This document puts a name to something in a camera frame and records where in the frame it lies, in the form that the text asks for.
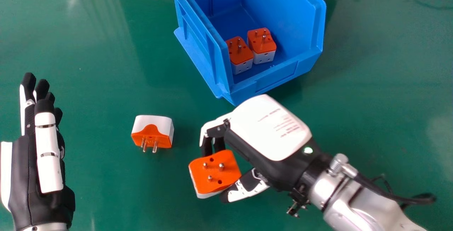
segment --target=robotic hand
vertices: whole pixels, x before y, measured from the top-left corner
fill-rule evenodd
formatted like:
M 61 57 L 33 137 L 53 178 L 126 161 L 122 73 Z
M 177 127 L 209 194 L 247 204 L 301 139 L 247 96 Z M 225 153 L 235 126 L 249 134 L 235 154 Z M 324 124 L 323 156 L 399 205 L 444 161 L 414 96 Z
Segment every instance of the robotic hand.
M 403 213 L 411 204 L 430 204 L 432 194 L 403 198 L 361 175 L 343 154 L 332 157 L 315 143 L 308 126 L 268 95 L 248 99 L 201 129 L 202 155 L 225 143 L 254 168 L 220 193 L 223 202 L 252 197 L 269 187 L 293 199 L 288 213 L 313 204 L 337 231 L 426 231 Z
M 58 125 L 63 116 L 46 80 L 26 73 L 19 87 L 22 136 L 1 142 L 0 186 L 3 205 L 17 231 L 66 231 L 75 211 L 66 186 L 65 145 Z

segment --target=blue storage bin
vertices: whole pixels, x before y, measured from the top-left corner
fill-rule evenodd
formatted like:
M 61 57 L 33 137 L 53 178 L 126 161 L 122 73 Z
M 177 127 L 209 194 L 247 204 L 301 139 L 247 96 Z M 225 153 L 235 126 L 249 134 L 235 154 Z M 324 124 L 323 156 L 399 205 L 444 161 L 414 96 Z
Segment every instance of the blue storage bin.
M 175 35 L 215 97 L 233 105 L 308 72 L 322 52 L 323 0 L 175 0 Z M 267 27 L 273 62 L 233 75 L 225 40 Z

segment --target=green table surface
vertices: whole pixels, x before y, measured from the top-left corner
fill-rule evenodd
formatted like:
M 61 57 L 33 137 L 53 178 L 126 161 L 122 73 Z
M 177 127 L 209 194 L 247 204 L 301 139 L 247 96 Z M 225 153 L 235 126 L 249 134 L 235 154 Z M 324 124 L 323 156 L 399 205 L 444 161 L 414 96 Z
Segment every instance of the green table surface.
M 325 1 L 321 58 L 269 94 L 326 152 L 385 173 L 397 194 L 435 193 L 434 205 L 407 214 L 453 230 L 453 0 Z M 213 97 L 173 35 L 173 0 L 0 0 L 0 26 L 0 139 L 20 134 L 23 73 L 47 78 L 64 112 L 71 230 L 330 230 L 315 207 L 286 215 L 284 192 L 197 199 L 187 166 L 199 129 L 233 107 Z M 172 149 L 133 144 L 139 114 L 173 118 Z M 2 208 L 0 230 L 12 228 Z

